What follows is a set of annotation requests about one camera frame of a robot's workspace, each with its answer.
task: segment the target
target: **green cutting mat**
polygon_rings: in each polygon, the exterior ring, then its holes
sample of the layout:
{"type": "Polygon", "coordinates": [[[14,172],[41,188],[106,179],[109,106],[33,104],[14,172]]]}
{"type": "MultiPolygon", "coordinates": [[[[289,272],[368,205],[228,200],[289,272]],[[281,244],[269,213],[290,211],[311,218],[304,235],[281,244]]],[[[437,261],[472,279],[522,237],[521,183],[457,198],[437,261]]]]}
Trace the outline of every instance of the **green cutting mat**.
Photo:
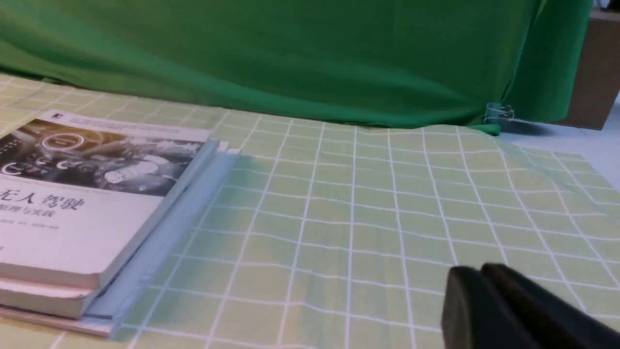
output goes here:
{"type": "Polygon", "coordinates": [[[620,330],[620,194],[579,155],[0,76],[0,130],[50,108],[213,128],[246,155],[113,341],[0,320],[3,348],[442,348],[448,268],[485,261],[620,330]]]}

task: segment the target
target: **car dashboard image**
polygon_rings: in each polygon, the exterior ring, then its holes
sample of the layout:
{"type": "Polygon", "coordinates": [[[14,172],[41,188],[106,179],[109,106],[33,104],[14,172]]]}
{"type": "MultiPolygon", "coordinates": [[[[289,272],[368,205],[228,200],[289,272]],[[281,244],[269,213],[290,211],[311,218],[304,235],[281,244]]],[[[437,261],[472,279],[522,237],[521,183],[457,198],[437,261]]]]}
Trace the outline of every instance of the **car dashboard image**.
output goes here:
{"type": "Polygon", "coordinates": [[[165,196],[202,145],[35,120],[0,138],[0,173],[165,196]]]}

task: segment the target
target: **green cloth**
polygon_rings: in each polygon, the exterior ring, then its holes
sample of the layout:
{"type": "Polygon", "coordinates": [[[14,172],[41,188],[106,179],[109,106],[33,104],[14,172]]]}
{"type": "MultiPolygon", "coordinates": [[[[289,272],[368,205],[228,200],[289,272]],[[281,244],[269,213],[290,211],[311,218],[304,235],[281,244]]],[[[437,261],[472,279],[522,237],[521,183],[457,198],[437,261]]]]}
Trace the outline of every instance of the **green cloth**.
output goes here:
{"type": "Polygon", "coordinates": [[[588,0],[566,2],[4,1],[0,68],[269,114],[496,134],[481,125],[489,102],[514,101],[533,120],[564,116],[588,0]],[[532,99],[539,90],[554,99],[532,99]]]}

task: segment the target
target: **binder clip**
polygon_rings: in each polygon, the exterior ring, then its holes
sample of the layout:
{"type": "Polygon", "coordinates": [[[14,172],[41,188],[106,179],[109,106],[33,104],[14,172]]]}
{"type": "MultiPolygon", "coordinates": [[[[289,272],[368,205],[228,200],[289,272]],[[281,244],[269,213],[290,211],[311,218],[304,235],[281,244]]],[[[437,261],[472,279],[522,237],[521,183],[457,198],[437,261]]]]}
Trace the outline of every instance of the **binder clip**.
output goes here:
{"type": "Polygon", "coordinates": [[[497,263],[448,272],[446,349],[617,349],[620,333],[497,263]]]}
{"type": "Polygon", "coordinates": [[[485,125],[498,125],[502,119],[511,122],[514,118],[515,110],[511,106],[503,106],[500,103],[488,103],[482,123],[485,125]]]}

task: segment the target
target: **book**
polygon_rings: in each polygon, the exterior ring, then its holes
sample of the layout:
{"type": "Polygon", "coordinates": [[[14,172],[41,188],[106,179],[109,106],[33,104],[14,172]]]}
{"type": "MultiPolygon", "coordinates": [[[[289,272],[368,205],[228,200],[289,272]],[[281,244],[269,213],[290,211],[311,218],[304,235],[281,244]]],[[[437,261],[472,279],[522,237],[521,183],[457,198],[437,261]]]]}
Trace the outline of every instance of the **book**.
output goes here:
{"type": "Polygon", "coordinates": [[[0,138],[0,304],[81,318],[218,147],[57,110],[0,138]]]}
{"type": "Polygon", "coordinates": [[[205,213],[205,208],[240,154],[240,149],[228,149],[225,142],[222,142],[213,160],[200,170],[196,180],[80,319],[67,319],[7,306],[0,306],[0,316],[98,337],[114,336],[173,247],[205,213]]]}

